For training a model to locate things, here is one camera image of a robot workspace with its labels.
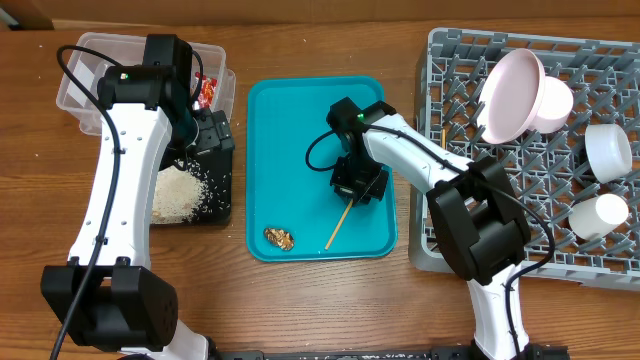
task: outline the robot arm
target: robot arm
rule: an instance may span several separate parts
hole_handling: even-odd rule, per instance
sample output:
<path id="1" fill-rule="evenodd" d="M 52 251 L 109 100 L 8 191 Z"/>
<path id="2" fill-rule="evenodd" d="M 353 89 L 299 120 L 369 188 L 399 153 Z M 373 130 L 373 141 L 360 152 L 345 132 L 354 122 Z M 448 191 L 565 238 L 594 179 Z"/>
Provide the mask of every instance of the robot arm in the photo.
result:
<path id="1" fill-rule="evenodd" d="M 175 288 L 150 271 L 149 225 L 158 171 L 186 152 L 197 157 L 217 150 L 223 140 L 229 145 L 228 126 L 218 126 L 226 120 L 216 121 L 217 114 L 208 109 L 191 109 L 191 56 L 191 47 L 175 35 L 149 35 L 141 66 L 109 67 L 98 83 L 99 102 L 115 125 L 120 149 L 114 149 L 102 119 L 105 131 L 82 228 L 67 265 L 45 267 L 41 279 L 43 296 L 63 322 L 79 280 L 89 273 L 113 151 L 120 151 L 105 241 L 68 328 L 77 345 L 164 360 L 206 360 L 215 354 L 209 338 L 178 320 Z M 105 279 L 110 286 L 101 286 Z"/>
<path id="2" fill-rule="evenodd" d="M 107 227 L 108 241 L 100 251 L 97 265 L 111 266 L 119 258 L 128 258 L 131 266 L 151 270 L 151 207 L 160 161 L 171 139 L 171 124 L 162 109 L 146 110 L 144 104 L 115 104 L 108 113 L 122 134 L 120 144 L 125 153 L 121 156 L 114 216 Z M 104 130 L 103 134 L 109 134 L 106 125 Z M 68 258 L 69 261 L 77 259 L 81 266 L 89 263 L 93 252 L 113 168 L 113 139 L 105 135 L 101 140 L 89 207 Z"/>
<path id="3" fill-rule="evenodd" d="M 491 193 L 479 194 L 470 176 L 444 168 L 414 142 L 380 128 L 400 131 L 456 168 L 477 173 L 513 194 L 504 169 L 497 163 L 489 163 L 488 158 L 481 164 L 473 163 L 471 159 L 440 148 L 413 130 L 400 114 L 384 103 L 360 110 L 346 98 L 332 106 L 327 122 L 348 152 L 334 170 L 332 184 L 336 192 L 351 195 L 356 202 L 368 197 L 380 198 L 379 192 L 362 194 L 357 183 L 368 181 L 366 179 L 378 181 L 380 176 L 372 164 L 381 163 L 426 194 L 441 252 L 469 286 L 476 318 L 475 347 L 486 359 L 512 359 L 516 354 L 507 322 L 504 284 L 520 269 L 524 244 L 530 236 L 522 210 L 514 209 L 512 204 Z M 363 172 L 362 169 L 367 168 L 373 169 L 371 175 Z M 340 174 L 341 182 L 336 181 L 336 174 Z M 467 200 L 471 198 L 484 202 L 484 206 L 470 213 Z M 529 337 L 522 325 L 517 280 L 512 288 L 512 319 L 520 351 L 523 351 Z"/>

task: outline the gray dish rack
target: gray dish rack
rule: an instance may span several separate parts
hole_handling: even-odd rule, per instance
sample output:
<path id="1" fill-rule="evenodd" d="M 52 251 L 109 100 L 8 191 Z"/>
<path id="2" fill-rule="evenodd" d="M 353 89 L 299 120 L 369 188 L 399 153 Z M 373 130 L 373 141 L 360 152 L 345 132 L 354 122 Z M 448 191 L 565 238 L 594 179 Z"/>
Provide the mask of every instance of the gray dish rack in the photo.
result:
<path id="1" fill-rule="evenodd" d="M 487 75 L 516 48 L 533 51 L 547 75 L 565 81 L 574 107 L 564 127 L 552 134 L 527 131 L 518 139 L 492 145 L 476 126 L 478 102 Z M 417 65 L 415 113 L 418 131 L 447 149 L 473 159 L 495 156 L 509 174 L 516 194 L 551 227 L 554 260 L 530 276 L 577 281 L 586 286 L 640 291 L 640 170 L 600 184 L 584 151 L 589 124 L 620 125 L 640 160 L 640 44 L 437 28 Z M 568 226 L 571 206 L 605 193 L 624 197 L 627 221 L 594 241 L 576 237 Z M 525 266 L 546 253 L 547 238 L 530 221 L 532 241 Z M 451 272 L 434 249 L 435 235 L 426 199 L 412 190 L 409 257 L 419 269 Z"/>

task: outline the blue plastic tray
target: blue plastic tray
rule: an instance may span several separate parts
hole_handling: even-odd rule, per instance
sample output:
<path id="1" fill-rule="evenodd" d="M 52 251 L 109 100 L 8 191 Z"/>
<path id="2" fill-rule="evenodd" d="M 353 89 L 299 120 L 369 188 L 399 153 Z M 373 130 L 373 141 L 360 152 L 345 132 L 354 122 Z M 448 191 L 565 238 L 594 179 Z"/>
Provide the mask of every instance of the blue plastic tray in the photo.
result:
<path id="1" fill-rule="evenodd" d="M 247 246 L 262 261 L 304 261 L 381 257 L 398 238 L 393 179 L 382 201 L 351 209 L 328 251 L 324 247 L 346 204 L 329 186 L 331 171 L 307 168 L 309 144 L 329 131 L 329 106 L 349 96 L 364 108 L 384 100 L 382 86 L 366 76 L 266 80 L 249 94 L 247 119 Z M 337 136 L 311 154 L 328 166 L 344 154 Z M 290 231 L 283 251 L 264 237 L 265 227 Z"/>

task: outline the black cable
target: black cable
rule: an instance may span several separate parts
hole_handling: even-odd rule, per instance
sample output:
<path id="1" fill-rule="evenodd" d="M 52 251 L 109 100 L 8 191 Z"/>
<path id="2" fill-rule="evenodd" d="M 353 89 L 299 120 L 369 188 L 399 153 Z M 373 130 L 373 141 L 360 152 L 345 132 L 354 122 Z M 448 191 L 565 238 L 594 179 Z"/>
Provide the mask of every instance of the black cable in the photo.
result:
<path id="1" fill-rule="evenodd" d="M 61 46 L 58 49 L 57 56 L 56 56 L 58 60 L 58 65 L 60 65 L 60 68 L 62 68 L 62 71 L 65 73 L 65 75 L 69 77 L 71 82 L 73 82 L 78 87 L 78 89 L 82 91 L 82 93 L 87 97 L 87 99 L 91 101 L 91 103 L 98 109 L 98 111 L 100 111 L 100 114 L 102 114 L 102 116 L 104 117 L 104 120 L 109 126 L 109 130 L 111 131 L 111 137 L 113 138 L 114 151 L 113 151 L 113 171 L 111 174 L 111 184 L 109 185 L 107 202 L 104 207 L 104 213 L 102 214 L 102 221 L 100 222 L 98 235 L 96 236 L 96 239 L 95 239 L 95 246 L 93 248 L 93 253 L 91 254 L 91 258 L 89 259 L 87 270 L 85 271 L 84 276 L 80 281 L 80 285 L 78 286 L 76 295 L 73 297 L 73 301 L 71 302 L 71 305 L 67 310 L 67 315 L 65 316 L 64 321 L 62 322 L 62 326 L 60 327 L 60 332 L 58 332 L 58 337 L 56 338 L 56 342 L 53 346 L 53 349 L 51 350 L 51 356 L 49 357 L 50 360 L 54 360 L 58 358 L 58 354 L 60 353 L 60 349 L 62 348 L 62 343 L 64 342 L 64 337 L 69 331 L 69 326 L 71 325 L 71 321 L 73 320 L 73 315 L 76 309 L 78 308 L 80 301 L 82 301 L 82 296 L 84 295 L 89 285 L 91 273 L 93 272 L 96 262 L 98 261 L 98 255 L 100 254 L 102 245 L 105 242 L 104 236 L 107 232 L 107 225 L 109 224 L 109 216 L 111 215 L 111 209 L 113 208 L 113 200 L 116 194 L 116 187 L 118 185 L 118 174 L 120 173 L 120 151 L 121 151 L 120 138 L 118 137 L 118 131 L 116 129 L 116 126 L 113 123 L 113 120 L 111 120 L 111 117 L 109 116 L 109 114 L 107 113 L 107 110 L 100 105 L 100 103 L 98 102 L 98 99 L 96 99 L 91 94 L 91 92 L 87 90 L 87 88 L 84 87 L 84 85 L 82 85 L 82 83 L 73 75 L 73 73 L 69 70 L 67 65 L 64 63 L 64 60 L 62 59 L 62 53 L 65 50 L 83 51 L 88 54 L 102 58 L 106 61 L 109 61 L 115 65 L 120 65 L 120 63 L 118 63 L 117 61 L 97 51 L 87 49 L 81 46 L 75 46 L 75 45 Z"/>
<path id="2" fill-rule="evenodd" d="M 457 174 L 464 174 L 464 171 L 453 166 L 449 161 L 444 160 L 443 158 L 439 157 L 438 155 L 436 155 L 436 153 L 434 153 L 431 149 L 429 149 L 428 147 L 426 147 L 423 143 L 421 143 L 420 141 L 418 141 L 417 139 L 414 139 L 413 137 L 405 134 L 404 132 L 400 131 L 400 130 L 396 130 L 396 129 L 391 129 L 391 128 L 387 128 L 384 126 L 377 126 L 377 125 L 367 125 L 366 126 L 367 130 L 371 129 L 371 130 L 377 130 L 377 131 L 382 131 L 382 132 L 386 132 L 389 134 L 393 134 L 396 135 L 398 137 L 401 137 L 409 142 L 411 142 L 412 144 L 414 144 L 415 146 L 417 146 L 418 148 L 420 148 L 420 150 L 424 151 L 425 153 L 427 153 L 427 155 L 429 155 L 430 157 L 432 157 L 436 162 L 440 163 L 440 165 L 442 165 L 444 168 L 449 169 Z M 307 166 L 309 166 L 309 168 L 311 168 L 312 170 L 315 171 L 327 171 L 327 170 L 331 170 L 333 167 L 335 167 L 335 165 L 333 167 L 328 167 L 328 168 L 323 168 L 323 169 L 318 169 L 314 168 L 311 166 L 311 164 L 309 163 L 309 154 L 311 153 L 311 149 L 313 148 L 313 146 L 315 146 L 318 142 L 320 142 L 322 139 L 324 139 L 325 137 L 331 135 L 332 133 L 334 133 L 334 131 L 330 131 L 328 133 L 322 134 L 319 138 L 317 138 L 316 140 L 314 140 L 313 143 L 311 143 L 311 146 L 309 146 L 309 149 L 307 150 L 307 155 L 306 155 L 306 161 L 307 161 Z M 538 214 L 535 213 L 535 211 L 533 211 L 532 209 L 530 209 L 527 205 L 525 205 L 524 203 L 520 202 L 518 199 L 516 199 L 515 197 L 507 194 L 506 192 L 496 188 L 495 186 L 489 184 L 488 182 L 480 179 L 480 178 L 475 178 L 475 181 L 482 187 L 484 187 L 485 189 L 494 192 L 506 199 L 508 199 L 509 201 L 512 201 L 513 203 L 517 204 L 519 207 L 521 207 L 524 211 L 526 211 L 541 227 L 542 230 L 545 232 L 545 234 L 547 235 L 547 239 L 549 241 L 549 250 L 547 252 L 547 254 L 545 255 L 545 257 L 538 261 L 537 263 L 530 265 L 520 271 L 518 271 L 517 273 L 515 273 L 514 275 L 512 275 L 507 282 L 505 283 L 505 307 L 506 307 L 506 312 L 507 312 L 507 320 L 509 322 L 509 331 L 511 332 L 511 336 L 513 338 L 513 344 L 516 350 L 516 359 L 519 359 L 522 357 L 522 354 L 520 353 L 520 346 L 518 344 L 518 334 L 516 333 L 515 330 L 515 326 L 513 324 L 513 317 L 511 314 L 511 302 L 510 302 L 510 294 L 512 291 L 511 285 L 518 279 L 520 278 L 522 275 L 525 275 L 533 270 L 539 269 L 540 267 L 542 267 L 544 264 L 548 263 L 552 258 L 553 258 L 553 254 L 555 252 L 555 247 L 556 247 L 556 243 L 555 243 L 555 239 L 553 237 L 553 233 L 551 232 L 551 229 L 549 228 L 549 226 L 544 222 L 544 220 L 542 220 L 540 218 L 540 216 L 538 216 Z"/>
<path id="3" fill-rule="evenodd" d="M 316 145 L 318 145 L 318 143 L 320 141 L 324 140 L 327 136 L 332 135 L 332 134 L 335 134 L 334 130 L 327 131 L 326 133 L 320 135 L 317 139 L 313 140 L 311 145 L 309 145 L 309 148 L 307 149 L 307 153 L 304 155 L 304 161 L 307 163 L 307 166 L 309 167 L 309 169 L 311 169 L 313 171 L 323 172 L 323 171 L 333 170 L 336 167 L 336 164 L 333 164 L 333 165 L 328 166 L 328 167 L 317 168 L 317 167 L 311 165 L 311 162 L 309 160 L 309 157 L 311 156 L 311 150 L 313 150 L 313 148 Z"/>
<path id="4" fill-rule="evenodd" d="M 180 159 L 173 160 L 173 167 L 179 171 L 189 171 L 189 154 L 187 149 L 184 150 L 184 159 L 182 161 L 182 165 L 180 165 Z"/>
<path id="5" fill-rule="evenodd" d="M 200 76 L 198 77 L 198 85 L 196 85 L 196 91 L 193 92 L 193 96 L 191 98 L 191 107 L 193 107 L 193 103 L 198 101 L 198 97 L 200 96 L 200 91 L 202 90 L 202 78 L 204 77 L 204 66 L 202 65 L 202 59 L 200 58 L 200 54 L 198 54 L 195 50 L 192 51 L 193 56 L 198 60 L 198 65 L 200 65 Z"/>

